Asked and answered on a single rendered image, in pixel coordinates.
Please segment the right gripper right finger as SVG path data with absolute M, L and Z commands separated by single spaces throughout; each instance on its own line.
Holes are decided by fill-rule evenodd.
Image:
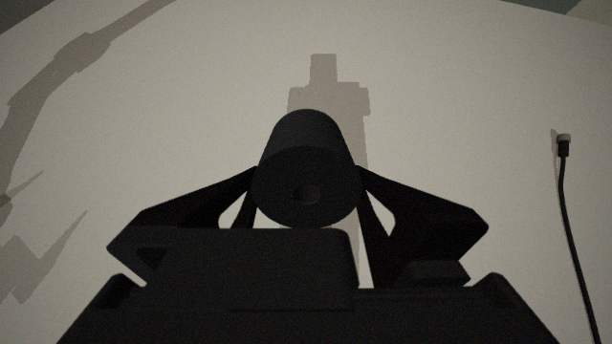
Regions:
M 414 261 L 459 261 L 489 230 L 472 208 L 356 167 L 362 186 L 356 208 L 374 288 L 391 288 Z M 366 190 L 393 214 L 390 236 Z

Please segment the dark grey hollow cylinder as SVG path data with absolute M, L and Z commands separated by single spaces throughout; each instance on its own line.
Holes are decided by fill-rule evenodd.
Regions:
M 313 109 L 292 111 L 273 128 L 251 181 L 259 210 L 292 228 L 321 228 L 348 216 L 361 177 L 338 125 Z

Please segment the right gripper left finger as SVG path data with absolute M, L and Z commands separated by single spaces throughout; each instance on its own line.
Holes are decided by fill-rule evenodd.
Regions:
M 245 192 L 246 196 L 230 228 L 253 228 L 257 206 L 251 181 L 257 166 L 229 179 L 142 210 L 127 226 L 219 227 L 219 218 Z

